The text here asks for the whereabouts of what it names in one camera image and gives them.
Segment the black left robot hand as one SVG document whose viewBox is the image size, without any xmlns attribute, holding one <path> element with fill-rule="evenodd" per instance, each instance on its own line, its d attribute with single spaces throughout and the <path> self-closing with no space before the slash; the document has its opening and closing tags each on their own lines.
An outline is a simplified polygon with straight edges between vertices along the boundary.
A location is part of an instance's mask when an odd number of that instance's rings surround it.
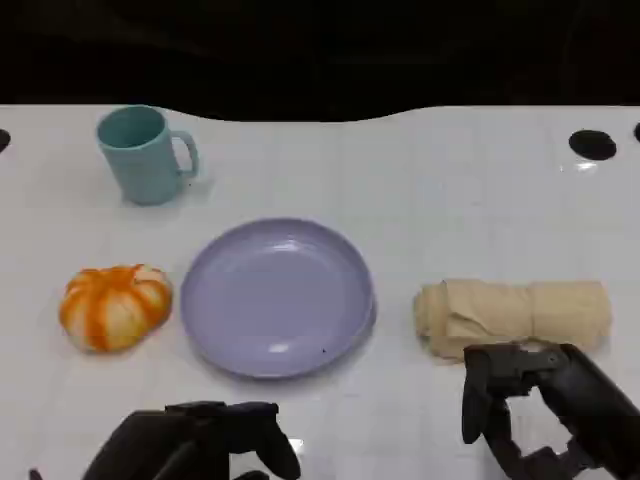
<svg viewBox="0 0 640 480">
<path fill-rule="evenodd" d="M 275 403 L 197 401 L 138 410 L 114 430 L 85 479 L 229 479 L 230 457 L 255 453 L 266 469 L 241 479 L 299 479 Z"/>
</svg>

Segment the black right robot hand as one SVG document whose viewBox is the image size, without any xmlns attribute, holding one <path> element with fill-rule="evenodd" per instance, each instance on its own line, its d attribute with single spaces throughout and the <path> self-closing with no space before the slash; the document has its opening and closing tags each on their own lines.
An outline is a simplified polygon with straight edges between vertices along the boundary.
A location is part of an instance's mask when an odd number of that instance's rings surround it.
<svg viewBox="0 0 640 480">
<path fill-rule="evenodd" d="M 508 478 L 573 479 L 600 468 L 615 479 L 638 478 L 639 410 L 576 346 L 473 345 L 464 364 L 462 438 L 484 438 Z M 507 400 L 532 389 L 571 435 L 561 454 L 544 447 L 525 455 L 512 438 Z"/>
</svg>

